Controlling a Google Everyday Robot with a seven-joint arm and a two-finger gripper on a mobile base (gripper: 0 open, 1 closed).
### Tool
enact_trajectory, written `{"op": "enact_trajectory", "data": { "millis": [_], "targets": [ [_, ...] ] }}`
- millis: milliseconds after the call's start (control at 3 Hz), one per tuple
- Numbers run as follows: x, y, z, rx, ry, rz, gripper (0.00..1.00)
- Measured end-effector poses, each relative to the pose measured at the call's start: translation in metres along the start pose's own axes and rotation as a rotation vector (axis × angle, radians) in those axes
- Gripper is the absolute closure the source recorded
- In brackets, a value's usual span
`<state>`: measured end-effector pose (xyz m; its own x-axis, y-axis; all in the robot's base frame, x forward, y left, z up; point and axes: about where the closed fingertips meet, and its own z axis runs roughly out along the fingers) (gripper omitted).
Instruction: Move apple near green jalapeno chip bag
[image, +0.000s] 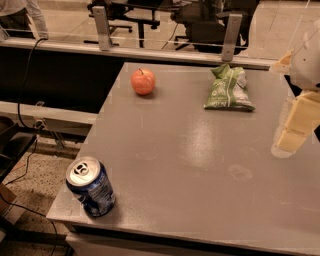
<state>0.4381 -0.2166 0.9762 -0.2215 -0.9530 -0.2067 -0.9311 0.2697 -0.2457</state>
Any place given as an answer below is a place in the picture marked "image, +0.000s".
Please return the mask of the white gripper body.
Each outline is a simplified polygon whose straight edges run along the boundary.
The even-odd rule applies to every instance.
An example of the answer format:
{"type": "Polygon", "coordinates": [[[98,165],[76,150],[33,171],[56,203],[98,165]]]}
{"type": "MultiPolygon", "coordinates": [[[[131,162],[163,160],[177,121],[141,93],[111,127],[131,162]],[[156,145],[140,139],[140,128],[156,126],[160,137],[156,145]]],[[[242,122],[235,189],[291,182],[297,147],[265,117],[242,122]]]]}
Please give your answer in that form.
{"type": "Polygon", "coordinates": [[[293,85],[320,90],[320,20],[315,21],[294,47],[289,68],[293,85]]]}

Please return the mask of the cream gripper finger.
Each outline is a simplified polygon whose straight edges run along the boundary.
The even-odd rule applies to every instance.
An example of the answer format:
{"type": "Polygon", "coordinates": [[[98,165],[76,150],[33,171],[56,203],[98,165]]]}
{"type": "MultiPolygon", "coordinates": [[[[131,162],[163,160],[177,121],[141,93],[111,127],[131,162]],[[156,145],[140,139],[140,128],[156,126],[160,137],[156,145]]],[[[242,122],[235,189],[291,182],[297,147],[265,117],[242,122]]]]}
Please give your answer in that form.
{"type": "Polygon", "coordinates": [[[292,58],[293,50],[287,51],[279,60],[271,65],[269,68],[270,72],[279,74],[288,74],[290,69],[290,63],[292,58]]]}
{"type": "Polygon", "coordinates": [[[279,123],[275,147],[293,154],[320,125],[320,93],[303,90],[297,97],[290,97],[279,123]]]}

